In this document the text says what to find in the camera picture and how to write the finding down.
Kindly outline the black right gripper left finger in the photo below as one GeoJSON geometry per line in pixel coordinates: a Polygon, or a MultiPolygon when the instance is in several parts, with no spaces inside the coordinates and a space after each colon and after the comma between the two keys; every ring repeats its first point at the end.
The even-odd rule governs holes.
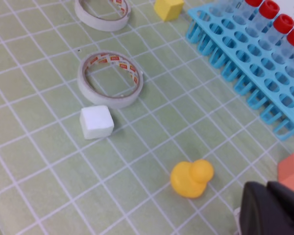
{"type": "Polygon", "coordinates": [[[267,185],[244,185],[239,225],[243,235],[294,235],[294,224],[267,185]]]}

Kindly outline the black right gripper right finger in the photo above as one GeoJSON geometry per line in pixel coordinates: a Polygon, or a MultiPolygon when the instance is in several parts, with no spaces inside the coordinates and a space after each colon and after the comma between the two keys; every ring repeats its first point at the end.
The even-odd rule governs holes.
{"type": "Polygon", "coordinates": [[[294,191],[276,181],[269,181],[267,189],[273,194],[284,213],[294,224],[294,191]]]}

